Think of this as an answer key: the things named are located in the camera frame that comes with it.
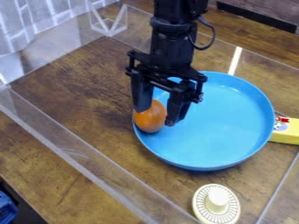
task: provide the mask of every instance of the red label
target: red label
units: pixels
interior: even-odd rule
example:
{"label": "red label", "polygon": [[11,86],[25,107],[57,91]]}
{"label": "red label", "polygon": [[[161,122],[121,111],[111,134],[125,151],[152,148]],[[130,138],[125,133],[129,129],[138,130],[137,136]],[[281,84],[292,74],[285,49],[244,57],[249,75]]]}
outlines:
{"label": "red label", "polygon": [[289,123],[289,119],[285,118],[285,117],[277,116],[274,119],[276,119],[276,121],[280,122],[280,123]]}

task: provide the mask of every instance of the cable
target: cable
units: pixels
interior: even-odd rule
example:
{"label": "cable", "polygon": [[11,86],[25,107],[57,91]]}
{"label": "cable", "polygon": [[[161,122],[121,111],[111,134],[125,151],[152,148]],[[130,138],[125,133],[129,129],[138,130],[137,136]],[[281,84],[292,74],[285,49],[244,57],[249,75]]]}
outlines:
{"label": "cable", "polygon": [[188,40],[189,40],[189,42],[190,42],[192,47],[193,47],[196,50],[198,50],[198,51],[204,51],[204,50],[206,50],[206,49],[210,47],[210,45],[212,45],[212,43],[213,43],[213,41],[214,41],[214,38],[216,38],[216,30],[214,30],[214,28],[212,27],[212,25],[205,21],[205,19],[204,19],[202,17],[197,17],[197,20],[198,20],[198,22],[200,22],[202,25],[205,25],[206,27],[210,28],[210,31],[212,31],[210,41],[209,41],[209,43],[208,43],[205,46],[197,46],[197,45],[192,42],[192,36],[190,36],[190,34],[188,34]]}

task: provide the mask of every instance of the orange fruit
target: orange fruit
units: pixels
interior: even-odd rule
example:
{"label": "orange fruit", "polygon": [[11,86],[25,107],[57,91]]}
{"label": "orange fruit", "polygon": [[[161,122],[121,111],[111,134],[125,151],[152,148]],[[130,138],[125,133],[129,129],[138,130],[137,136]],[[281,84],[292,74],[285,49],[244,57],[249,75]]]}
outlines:
{"label": "orange fruit", "polygon": [[133,112],[134,125],[141,131],[154,133],[164,126],[165,115],[164,105],[157,100],[152,100],[148,110],[141,113]]}

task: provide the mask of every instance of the yellow package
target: yellow package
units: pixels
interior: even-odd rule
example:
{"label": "yellow package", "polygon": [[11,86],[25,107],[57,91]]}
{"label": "yellow package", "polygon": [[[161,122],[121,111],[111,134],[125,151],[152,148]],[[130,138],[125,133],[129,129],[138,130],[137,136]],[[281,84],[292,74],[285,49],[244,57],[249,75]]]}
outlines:
{"label": "yellow package", "polygon": [[299,144],[299,119],[277,116],[269,141],[282,144]]}

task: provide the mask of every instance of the blue object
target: blue object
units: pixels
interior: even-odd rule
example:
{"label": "blue object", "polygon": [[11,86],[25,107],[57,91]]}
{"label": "blue object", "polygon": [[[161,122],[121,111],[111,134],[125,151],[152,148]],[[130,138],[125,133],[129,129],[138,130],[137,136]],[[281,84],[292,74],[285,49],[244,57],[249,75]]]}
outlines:
{"label": "blue object", "polygon": [[[134,133],[145,148],[170,165],[214,171],[238,164],[262,148],[274,111],[249,82],[224,73],[202,73],[208,76],[202,102],[190,104],[184,120],[153,134],[134,126]],[[153,98],[165,106],[168,93],[156,88]]]}
{"label": "blue object", "polygon": [[7,196],[0,191],[0,224],[7,224],[17,215],[17,208]]}

